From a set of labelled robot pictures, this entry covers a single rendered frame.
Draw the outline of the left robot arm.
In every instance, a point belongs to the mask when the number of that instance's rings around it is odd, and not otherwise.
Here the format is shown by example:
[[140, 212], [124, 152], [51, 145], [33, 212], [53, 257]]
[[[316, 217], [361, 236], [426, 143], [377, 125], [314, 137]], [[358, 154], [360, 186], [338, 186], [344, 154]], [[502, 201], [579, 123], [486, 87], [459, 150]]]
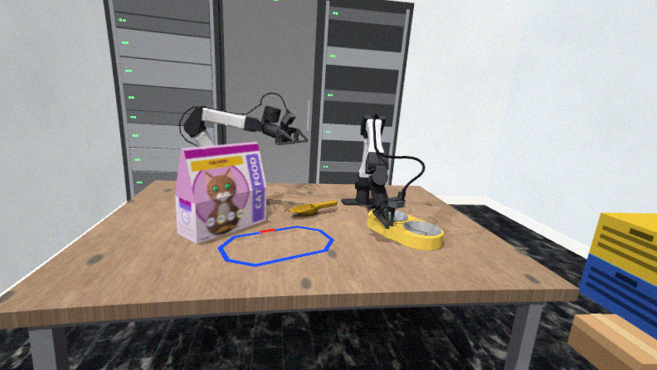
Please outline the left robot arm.
[[[388, 180], [387, 170], [389, 169], [389, 161], [387, 161], [385, 157], [377, 154], [375, 150], [373, 122], [375, 124], [377, 149], [380, 153], [384, 153], [381, 136], [386, 122], [386, 116], [379, 116], [377, 119], [371, 119], [371, 115], [364, 115], [360, 131], [361, 135], [363, 135], [364, 142], [363, 160], [355, 182], [357, 196], [355, 199], [341, 199], [343, 205], [374, 204], [373, 199], [369, 199], [369, 192], [378, 187], [385, 187], [384, 184]], [[398, 202], [388, 201], [387, 206], [398, 209], [405, 207], [405, 202], [405, 199]]]

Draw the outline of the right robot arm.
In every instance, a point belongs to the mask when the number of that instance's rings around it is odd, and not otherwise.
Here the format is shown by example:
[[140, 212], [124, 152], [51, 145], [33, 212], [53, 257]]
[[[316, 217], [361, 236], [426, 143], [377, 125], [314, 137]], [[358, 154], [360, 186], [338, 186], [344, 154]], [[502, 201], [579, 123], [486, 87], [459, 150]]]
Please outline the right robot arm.
[[[270, 136], [270, 128], [273, 125], [275, 126], [275, 124], [272, 123], [278, 123], [281, 112], [280, 109], [267, 105], [264, 109], [262, 121], [260, 122], [257, 118], [249, 116], [244, 117], [203, 107], [206, 106], [196, 107], [183, 126], [185, 132], [189, 134], [191, 138], [194, 138], [201, 147], [216, 145], [210, 134], [206, 131], [207, 128], [204, 125], [205, 122], [223, 124], [250, 132], [262, 131], [263, 134]], [[295, 116], [293, 114], [286, 114], [282, 122], [284, 124], [292, 124], [294, 119]]]

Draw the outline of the pink cat food pouch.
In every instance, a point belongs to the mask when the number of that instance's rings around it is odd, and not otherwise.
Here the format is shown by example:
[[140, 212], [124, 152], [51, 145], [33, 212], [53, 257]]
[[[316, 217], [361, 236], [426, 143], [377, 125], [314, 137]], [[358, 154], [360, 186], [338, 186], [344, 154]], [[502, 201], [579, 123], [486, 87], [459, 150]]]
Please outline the pink cat food pouch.
[[196, 244], [266, 221], [257, 142], [181, 148], [177, 234]]

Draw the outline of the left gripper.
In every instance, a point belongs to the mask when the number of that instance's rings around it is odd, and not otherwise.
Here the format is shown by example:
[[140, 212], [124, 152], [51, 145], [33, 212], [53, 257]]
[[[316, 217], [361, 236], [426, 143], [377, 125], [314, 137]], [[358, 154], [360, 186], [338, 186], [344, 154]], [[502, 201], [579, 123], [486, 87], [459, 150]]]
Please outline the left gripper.
[[[387, 196], [387, 191], [385, 187], [378, 187], [375, 188], [371, 191], [372, 194], [372, 199], [374, 201], [374, 204], [371, 206], [368, 206], [368, 210], [375, 208], [376, 210], [372, 211], [373, 215], [388, 229], [390, 226], [393, 226], [393, 220], [394, 220], [394, 215], [395, 215], [395, 210], [396, 208], [393, 207], [388, 207], [387, 202], [392, 201], [392, 202], [398, 202], [404, 200], [404, 194], [406, 196], [406, 192], [398, 192], [397, 197], [390, 197], [388, 198]], [[389, 212], [391, 212], [391, 223], [389, 222]], [[382, 217], [384, 217], [386, 223], [383, 221]]]

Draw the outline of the blue tape line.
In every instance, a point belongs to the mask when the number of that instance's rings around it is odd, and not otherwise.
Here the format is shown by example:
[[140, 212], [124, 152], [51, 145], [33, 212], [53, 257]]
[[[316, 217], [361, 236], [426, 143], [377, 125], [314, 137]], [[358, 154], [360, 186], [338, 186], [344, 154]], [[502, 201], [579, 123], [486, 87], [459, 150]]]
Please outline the blue tape line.
[[[314, 252], [305, 253], [305, 254], [301, 254], [301, 255], [297, 255], [297, 256], [285, 257], [285, 258], [278, 259], [278, 260], [270, 260], [270, 261], [262, 262], [262, 263], [258, 263], [258, 264], [252, 264], [252, 263], [243, 262], [243, 261], [238, 261], [238, 260], [230, 260], [229, 257], [227, 256], [226, 252], [225, 252], [224, 249], [223, 249], [224, 246], [226, 246], [228, 243], [230, 243], [231, 241], [233, 241], [236, 237], [241, 237], [241, 236], [251, 236], [251, 235], [261, 234], [262, 232], [267, 232], [267, 231], [281, 231], [281, 230], [292, 229], [292, 228], [297, 228], [297, 227], [298, 227], [298, 228], [303, 228], [303, 229], [308, 229], [308, 230], [313, 230], [313, 231], [319, 231], [320, 233], [322, 233], [324, 236], [326, 236], [326, 237], [329, 239], [328, 244], [327, 244], [326, 247], [325, 247], [323, 250], [321, 250], [321, 251], [314, 251]], [[329, 250], [329, 247], [332, 245], [333, 241], [334, 241], [334, 239], [333, 239], [332, 237], [330, 237], [329, 235], [327, 235], [327, 234], [326, 234], [325, 232], [323, 232], [322, 230], [314, 229], [314, 228], [308, 228], [308, 227], [303, 227], [303, 226], [291, 226], [291, 227], [286, 227], [286, 228], [270, 229], [270, 230], [264, 230], [264, 231], [259, 231], [259, 232], [255, 232], [255, 233], [250, 233], [250, 234], [244, 234], [244, 235], [239, 235], [239, 236], [233, 236], [233, 237], [231, 237], [229, 240], [227, 240], [226, 242], [224, 242], [222, 245], [220, 245], [219, 247], [217, 247], [217, 249], [220, 251], [220, 253], [221, 253], [223, 259], [224, 259], [225, 261], [227, 261], [227, 262], [232, 262], [232, 263], [237, 263], [237, 264], [241, 264], [241, 265], [249, 265], [249, 266], [254, 266], [254, 267], [256, 267], [256, 266], [260, 266], [260, 265], [267, 265], [267, 264], [271, 264], [271, 263], [275, 263], [275, 262], [279, 262], [279, 261], [283, 261], [283, 260], [290, 260], [290, 259], [294, 259], [294, 258], [298, 258], [298, 257], [302, 257], [302, 256], [309, 256], [309, 255], [318, 254], [318, 253], [321, 253], [321, 252], [328, 251], [328, 250]]]

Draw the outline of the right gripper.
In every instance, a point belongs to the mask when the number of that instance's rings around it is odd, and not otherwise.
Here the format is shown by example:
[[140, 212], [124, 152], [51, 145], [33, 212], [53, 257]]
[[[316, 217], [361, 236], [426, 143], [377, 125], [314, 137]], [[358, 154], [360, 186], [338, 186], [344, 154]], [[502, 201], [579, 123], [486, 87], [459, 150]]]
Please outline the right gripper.
[[[286, 114], [290, 114], [289, 111], [286, 112]], [[284, 115], [284, 117], [286, 116]], [[284, 119], [283, 117], [283, 119]], [[282, 120], [283, 120], [282, 119]], [[272, 126], [270, 128], [270, 136], [275, 138], [275, 144], [277, 145], [284, 145], [284, 144], [296, 144], [296, 143], [306, 143], [308, 142], [308, 139], [304, 136], [304, 134], [301, 132], [300, 129], [298, 128], [293, 128], [289, 127], [289, 125], [285, 125], [282, 120], [280, 121], [280, 126]], [[291, 134], [294, 133], [294, 139], [291, 138]], [[299, 134], [304, 138], [304, 140], [299, 140]], [[288, 139], [288, 140], [287, 140]]]

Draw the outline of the grey metal bowl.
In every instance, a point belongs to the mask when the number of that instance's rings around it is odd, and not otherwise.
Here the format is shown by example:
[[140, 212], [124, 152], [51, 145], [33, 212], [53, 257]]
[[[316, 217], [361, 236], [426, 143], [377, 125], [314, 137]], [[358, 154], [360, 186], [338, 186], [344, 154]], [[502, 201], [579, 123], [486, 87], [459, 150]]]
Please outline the grey metal bowl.
[[[382, 214], [380, 214], [380, 216], [382, 217], [383, 220], [385, 220]], [[407, 219], [408, 219], [408, 215], [406, 213], [395, 210], [395, 215], [393, 220], [394, 222], [403, 222], [406, 221]], [[389, 212], [389, 221], [391, 221], [391, 212]]]
[[[441, 229], [429, 222], [421, 222], [421, 221], [408, 221], [403, 223], [403, 227], [412, 233], [418, 234], [418, 235], [423, 235], [423, 236], [437, 236], [441, 234]], [[420, 233], [420, 234], [419, 234]], [[437, 234], [438, 233], [438, 234]], [[433, 235], [435, 234], [435, 235]]]

